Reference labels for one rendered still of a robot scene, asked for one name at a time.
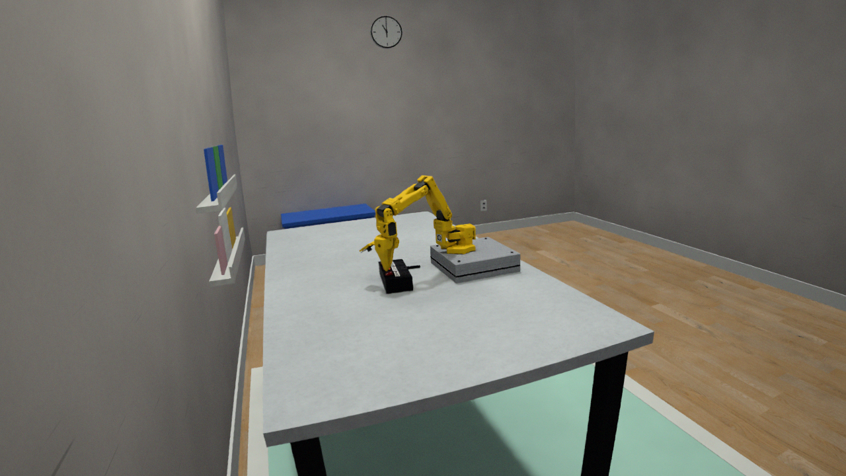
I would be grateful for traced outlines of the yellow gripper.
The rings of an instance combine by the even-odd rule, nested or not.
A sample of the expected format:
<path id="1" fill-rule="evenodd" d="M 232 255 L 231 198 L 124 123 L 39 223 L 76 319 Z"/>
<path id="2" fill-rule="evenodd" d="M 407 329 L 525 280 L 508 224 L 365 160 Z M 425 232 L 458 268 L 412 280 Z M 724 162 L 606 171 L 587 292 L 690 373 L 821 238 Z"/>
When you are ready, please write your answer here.
<path id="1" fill-rule="evenodd" d="M 362 249 L 359 250 L 359 252 L 365 252 L 366 249 L 368 252 L 371 252 L 372 246 L 375 246 L 375 252 L 377 252 L 381 263 L 383 263 L 383 268 L 385 269 L 385 271 L 389 271 L 390 267 L 392 266 L 394 248 L 398 248 L 399 246 L 398 235 L 386 238 L 384 238 L 382 234 L 375 236 L 374 241 L 367 244 L 367 246 L 364 246 Z"/>

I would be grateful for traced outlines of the black power strip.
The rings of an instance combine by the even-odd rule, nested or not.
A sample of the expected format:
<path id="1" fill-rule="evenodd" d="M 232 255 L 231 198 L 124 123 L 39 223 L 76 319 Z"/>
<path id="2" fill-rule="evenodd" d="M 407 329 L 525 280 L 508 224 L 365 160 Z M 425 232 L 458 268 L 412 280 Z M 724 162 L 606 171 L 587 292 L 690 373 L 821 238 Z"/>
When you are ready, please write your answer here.
<path id="1" fill-rule="evenodd" d="M 413 290 L 413 276 L 408 270 L 410 268 L 420 268 L 420 265 L 406 267 L 403 259 L 397 259 L 392 261 L 389 271 L 385 271 L 383 263 L 379 261 L 379 274 L 387 294 Z"/>

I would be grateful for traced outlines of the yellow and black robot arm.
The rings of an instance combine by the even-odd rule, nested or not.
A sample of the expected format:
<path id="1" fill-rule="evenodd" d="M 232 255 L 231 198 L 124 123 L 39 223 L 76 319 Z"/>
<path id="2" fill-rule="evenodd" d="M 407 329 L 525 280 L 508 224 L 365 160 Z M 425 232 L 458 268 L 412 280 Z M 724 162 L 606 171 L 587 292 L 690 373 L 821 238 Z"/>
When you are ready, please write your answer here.
<path id="1" fill-rule="evenodd" d="M 436 244 L 441 246 L 441 248 L 447 248 L 447 254 L 453 253 L 459 255 L 475 252 L 475 246 L 473 245 L 473 226 L 452 225 L 452 221 L 450 220 L 452 219 L 452 212 L 448 208 L 447 202 L 439 188 L 436 186 L 434 178 L 432 176 L 422 175 L 417 181 L 419 183 L 413 184 L 413 186 L 404 190 L 396 198 L 387 199 L 387 201 L 381 203 L 381 207 L 375 209 L 378 232 L 384 238 L 398 235 L 397 223 L 394 221 L 393 215 L 398 215 L 406 207 L 425 196 L 427 203 L 432 209 L 432 213 L 436 216 L 436 219 L 434 219 Z M 446 238 L 448 241 L 446 241 Z"/>

